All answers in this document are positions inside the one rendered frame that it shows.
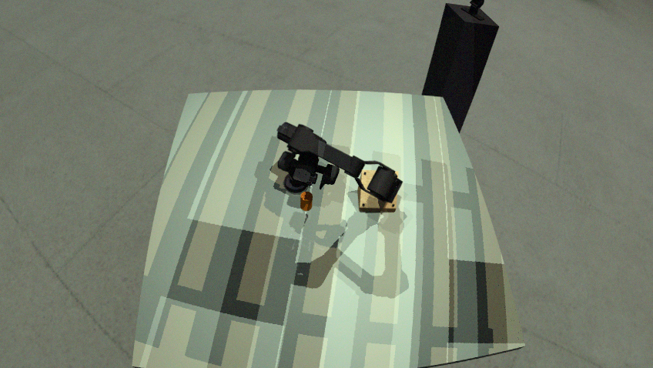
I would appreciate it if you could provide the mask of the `orange cylinder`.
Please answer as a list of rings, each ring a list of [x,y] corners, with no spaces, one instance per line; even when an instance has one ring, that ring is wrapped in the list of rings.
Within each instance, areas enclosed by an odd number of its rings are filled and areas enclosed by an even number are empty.
[[[312,208],[313,195],[310,192],[303,192],[300,196],[300,208],[309,211]]]

